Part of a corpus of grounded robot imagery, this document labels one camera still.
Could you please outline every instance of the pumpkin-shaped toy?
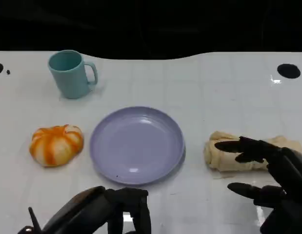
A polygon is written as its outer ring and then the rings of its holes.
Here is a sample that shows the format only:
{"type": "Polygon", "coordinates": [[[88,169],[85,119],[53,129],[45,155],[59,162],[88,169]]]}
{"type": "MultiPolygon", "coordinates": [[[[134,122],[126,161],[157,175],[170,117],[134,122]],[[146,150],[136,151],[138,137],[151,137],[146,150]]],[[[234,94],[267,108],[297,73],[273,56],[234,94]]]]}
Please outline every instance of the pumpkin-shaped toy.
{"type": "Polygon", "coordinates": [[[67,163],[83,148],[81,130],[73,125],[39,128],[32,137],[29,152],[45,167],[67,163]]]}

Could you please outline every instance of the purple plate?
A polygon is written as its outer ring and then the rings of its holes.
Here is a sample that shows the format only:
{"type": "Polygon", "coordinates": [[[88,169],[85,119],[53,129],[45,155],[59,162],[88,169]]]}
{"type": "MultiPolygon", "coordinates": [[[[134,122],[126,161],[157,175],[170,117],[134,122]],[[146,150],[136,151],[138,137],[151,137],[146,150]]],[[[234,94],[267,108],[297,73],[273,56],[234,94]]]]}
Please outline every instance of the purple plate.
{"type": "Polygon", "coordinates": [[[129,107],[110,114],[90,139],[95,169],[123,184],[145,184],[168,175],[183,152],[184,140],[177,123],[147,107],[129,107]]]}

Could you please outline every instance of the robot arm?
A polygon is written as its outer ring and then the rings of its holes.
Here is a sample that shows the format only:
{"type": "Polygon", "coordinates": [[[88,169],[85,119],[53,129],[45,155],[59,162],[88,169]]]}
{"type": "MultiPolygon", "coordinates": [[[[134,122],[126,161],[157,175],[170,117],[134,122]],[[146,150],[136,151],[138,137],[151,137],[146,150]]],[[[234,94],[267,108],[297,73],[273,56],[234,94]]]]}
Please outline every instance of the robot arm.
{"type": "Polygon", "coordinates": [[[109,234],[122,234],[123,212],[130,213],[137,234],[151,234],[147,196],[146,190],[95,187],[73,197],[43,229],[29,208],[33,227],[26,226],[19,234],[92,234],[106,222],[109,234]]]}
{"type": "Polygon", "coordinates": [[[228,185],[230,190],[253,199],[255,205],[274,209],[261,226],[261,233],[302,233],[302,154],[246,137],[218,142],[215,146],[222,151],[241,153],[236,157],[239,163],[266,159],[269,173],[281,185],[262,188],[243,183],[228,185]]]}

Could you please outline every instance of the mug handle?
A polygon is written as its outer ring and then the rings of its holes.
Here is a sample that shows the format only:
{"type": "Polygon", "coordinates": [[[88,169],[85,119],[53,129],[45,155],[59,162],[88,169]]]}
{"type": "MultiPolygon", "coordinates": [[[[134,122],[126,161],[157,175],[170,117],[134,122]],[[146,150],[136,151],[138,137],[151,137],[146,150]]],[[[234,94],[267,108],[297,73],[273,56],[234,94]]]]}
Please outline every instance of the mug handle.
{"type": "Polygon", "coordinates": [[[98,83],[98,71],[93,62],[84,62],[84,65],[88,65],[92,68],[94,73],[94,81],[88,81],[88,84],[97,84],[98,83]]]}

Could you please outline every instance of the black sticker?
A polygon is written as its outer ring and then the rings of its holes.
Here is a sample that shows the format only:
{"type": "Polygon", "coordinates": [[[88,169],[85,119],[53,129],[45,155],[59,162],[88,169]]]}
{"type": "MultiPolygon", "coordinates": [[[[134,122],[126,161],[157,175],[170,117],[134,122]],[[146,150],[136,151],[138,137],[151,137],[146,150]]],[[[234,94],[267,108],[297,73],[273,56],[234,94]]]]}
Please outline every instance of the black sticker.
{"type": "Polygon", "coordinates": [[[289,79],[298,78],[301,75],[300,70],[294,64],[281,64],[278,66],[278,73],[289,79]]]}

